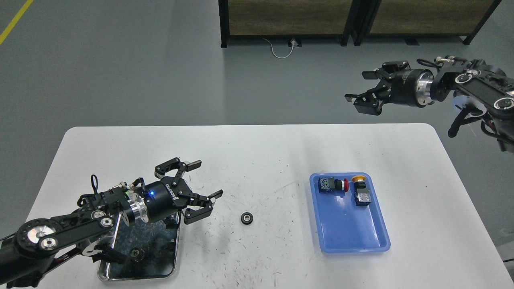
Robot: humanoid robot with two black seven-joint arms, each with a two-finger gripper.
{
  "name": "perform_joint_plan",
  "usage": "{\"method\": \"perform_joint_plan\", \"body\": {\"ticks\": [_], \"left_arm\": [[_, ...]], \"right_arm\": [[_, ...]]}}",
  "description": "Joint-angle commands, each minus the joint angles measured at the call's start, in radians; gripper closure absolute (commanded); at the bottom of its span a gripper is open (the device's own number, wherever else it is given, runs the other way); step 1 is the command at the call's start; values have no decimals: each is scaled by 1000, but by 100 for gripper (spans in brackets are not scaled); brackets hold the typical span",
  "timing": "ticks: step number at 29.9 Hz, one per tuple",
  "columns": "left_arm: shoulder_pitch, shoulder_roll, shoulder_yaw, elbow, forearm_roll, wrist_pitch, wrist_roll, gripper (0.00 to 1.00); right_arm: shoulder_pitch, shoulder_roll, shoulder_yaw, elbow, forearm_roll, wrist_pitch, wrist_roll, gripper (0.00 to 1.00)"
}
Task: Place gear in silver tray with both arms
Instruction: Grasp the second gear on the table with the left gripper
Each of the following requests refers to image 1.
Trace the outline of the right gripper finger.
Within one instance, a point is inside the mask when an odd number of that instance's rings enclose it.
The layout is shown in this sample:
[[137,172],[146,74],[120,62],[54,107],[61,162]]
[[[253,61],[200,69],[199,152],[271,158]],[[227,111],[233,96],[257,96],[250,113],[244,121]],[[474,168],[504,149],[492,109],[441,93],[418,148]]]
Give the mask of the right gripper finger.
[[361,94],[345,94],[345,99],[351,102],[358,113],[378,116],[382,107],[390,100],[391,84],[379,83]]
[[365,80],[386,80],[392,81],[396,73],[411,69],[408,61],[389,61],[384,62],[374,71],[363,71],[362,77]]

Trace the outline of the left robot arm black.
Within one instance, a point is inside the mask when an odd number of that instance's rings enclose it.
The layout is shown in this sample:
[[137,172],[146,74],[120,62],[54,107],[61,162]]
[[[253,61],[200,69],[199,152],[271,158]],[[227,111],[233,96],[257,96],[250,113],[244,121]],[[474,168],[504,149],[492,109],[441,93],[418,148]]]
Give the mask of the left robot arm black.
[[105,192],[98,192],[97,176],[92,175],[94,192],[81,195],[72,213],[35,218],[1,239],[1,284],[37,287],[46,274],[77,255],[117,264],[143,258],[141,248],[124,254],[112,246],[118,218],[127,226],[139,220],[146,224],[164,221],[166,227],[176,224],[175,214],[182,214],[185,224],[207,218],[223,190],[199,195],[182,178],[201,164],[176,157],[155,167],[157,181],[153,183],[146,184],[140,177]]

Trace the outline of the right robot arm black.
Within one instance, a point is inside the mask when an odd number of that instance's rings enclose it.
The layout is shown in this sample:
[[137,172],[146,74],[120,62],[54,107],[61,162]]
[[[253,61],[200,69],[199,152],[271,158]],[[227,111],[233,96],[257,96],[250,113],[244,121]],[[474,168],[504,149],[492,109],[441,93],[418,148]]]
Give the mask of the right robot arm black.
[[482,59],[446,55],[417,62],[425,68],[413,69],[408,61],[389,61],[373,71],[363,71],[365,80],[378,80],[378,84],[361,94],[346,94],[346,101],[359,113],[378,116],[384,104],[424,108],[452,93],[452,106],[458,113],[448,137],[456,137],[461,126],[479,122],[481,131],[496,139],[501,151],[513,152],[512,78]]

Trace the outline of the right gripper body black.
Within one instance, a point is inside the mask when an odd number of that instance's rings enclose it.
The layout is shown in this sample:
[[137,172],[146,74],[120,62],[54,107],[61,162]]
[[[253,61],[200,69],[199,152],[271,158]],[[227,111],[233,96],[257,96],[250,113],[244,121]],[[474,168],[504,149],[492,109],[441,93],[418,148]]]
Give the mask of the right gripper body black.
[[433,73],[428,69],[399,71],[392,79],[388,102],[417,108],[433,104],[430,93],[433,78]]

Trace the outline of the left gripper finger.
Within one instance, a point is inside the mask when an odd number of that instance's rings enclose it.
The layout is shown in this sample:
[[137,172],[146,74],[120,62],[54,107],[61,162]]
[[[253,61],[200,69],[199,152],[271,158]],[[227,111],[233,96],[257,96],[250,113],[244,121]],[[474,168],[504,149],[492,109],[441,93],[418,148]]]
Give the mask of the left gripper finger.
[[195,194],[190,198],[183,212],[184,223],[189,225],[209,217],[213,211],[215,201],[222,197],[223,193],[224,191],[221,189],[208,196]]
[[184,172],[189,172],[194,169],[201,167],[202,161],[197,160],[191,163],[186,163],[180,160],[180,158],[174,158],[164,163],[161,163],[155,167],[155,177],[158,179],[163,179],[167,172],[177,170],[175,176],[172,181],[169,181],[171,185],[178,185],[179,181],[182,179]]

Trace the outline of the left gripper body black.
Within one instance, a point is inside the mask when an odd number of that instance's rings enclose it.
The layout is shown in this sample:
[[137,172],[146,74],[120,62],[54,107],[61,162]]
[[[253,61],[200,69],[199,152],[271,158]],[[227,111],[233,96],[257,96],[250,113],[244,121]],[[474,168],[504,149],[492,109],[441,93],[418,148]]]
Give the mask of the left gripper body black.
[[135,218],[154,223],[185,209],[192,193],[183,179],[161,179],[136,189],[128,197]]

